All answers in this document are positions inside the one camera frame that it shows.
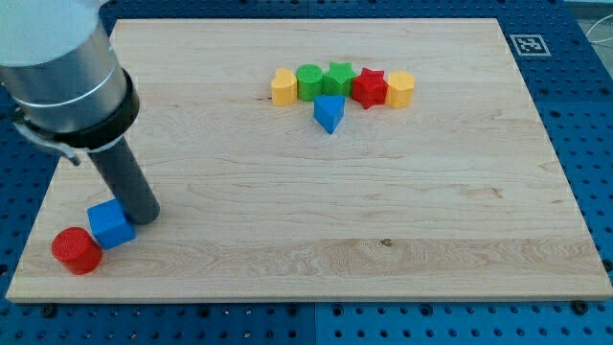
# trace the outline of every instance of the red block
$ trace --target red block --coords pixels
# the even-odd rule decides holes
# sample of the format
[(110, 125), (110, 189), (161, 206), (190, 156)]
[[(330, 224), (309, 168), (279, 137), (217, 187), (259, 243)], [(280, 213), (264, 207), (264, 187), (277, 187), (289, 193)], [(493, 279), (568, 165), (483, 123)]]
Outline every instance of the red block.
[(353, 79), (352, 99), (362, 104), (364, 109), (373, 105), (385, 104), (387, 82), (384, 71), (362, 68), (362, 74)]
[(71, 227), (57, 234), (51, 252), (73, 274), (85, 274), (98, 266), (102, 250), (83, 228)]

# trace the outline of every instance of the yellow hexagonal block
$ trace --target yellow hexagonal block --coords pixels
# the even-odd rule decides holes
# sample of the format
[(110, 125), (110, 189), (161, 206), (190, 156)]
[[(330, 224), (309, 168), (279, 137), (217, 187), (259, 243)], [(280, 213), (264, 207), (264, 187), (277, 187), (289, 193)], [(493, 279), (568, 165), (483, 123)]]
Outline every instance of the yellow hexagonal block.
[(389, 74), (387, 79), (387, 95), (385, 103), (394, 109), (408, 106), (413, 98), (415, 77), (406, 71), (397, 71)]
[(286, 68), (277, 69), (275, 79), (270, 82), (270, 88), (274, 105), (290, 105), (298, 99), (298, 80), (294, 72)]

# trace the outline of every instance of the blue cube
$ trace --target blue cube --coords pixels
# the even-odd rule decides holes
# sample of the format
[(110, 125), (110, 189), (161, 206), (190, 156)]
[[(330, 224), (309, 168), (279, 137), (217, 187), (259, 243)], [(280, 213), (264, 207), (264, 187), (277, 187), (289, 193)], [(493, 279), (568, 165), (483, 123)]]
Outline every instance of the blue cube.
[(104, 249), (116, 247), (136, 238), (134, 227), (127, 221), (122, 205), (112, 199), (87, 210), (92, 234)]
[(343, 119), (345, 96), (315, 97), (315, 120), (327, 133), (332, 134)]

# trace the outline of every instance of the blue pegboard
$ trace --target blue pegboard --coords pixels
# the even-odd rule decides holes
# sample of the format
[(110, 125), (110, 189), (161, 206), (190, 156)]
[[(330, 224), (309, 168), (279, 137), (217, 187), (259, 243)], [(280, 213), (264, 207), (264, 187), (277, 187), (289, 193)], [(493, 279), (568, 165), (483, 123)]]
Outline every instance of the blue pegboard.
[[(613, 81), (560, 0), (120, 0), (101, 16), (109, 31), (117, 18), (497, 18), (595, 243), (613, 260)], [(542, 36), (551, 56), (520, 56), (511, 35)], [(0, 89), (0, 113), (10, 105)], [(613, 343), (611, 301), (16, 306), (4, 296), (56, 164), (0, 119), (0, 344)]]

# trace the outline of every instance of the green star block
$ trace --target green star block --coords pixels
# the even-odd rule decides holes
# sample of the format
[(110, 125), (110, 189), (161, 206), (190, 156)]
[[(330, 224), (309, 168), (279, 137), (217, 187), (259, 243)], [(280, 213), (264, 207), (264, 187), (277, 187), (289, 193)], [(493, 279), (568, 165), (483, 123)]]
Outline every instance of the green star block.
[(351, 62), (331, 62), (329, 70), (324, 75), (324, 95), (341, 95), (349, 97), (352, 94), (353, 78), (357, 76)]
[(307, 102), (315, 101), (322, 94), (322, 79), (324, 71), (314, 64), (306, 64), (296, 70), (298, 80), (298, 99)]

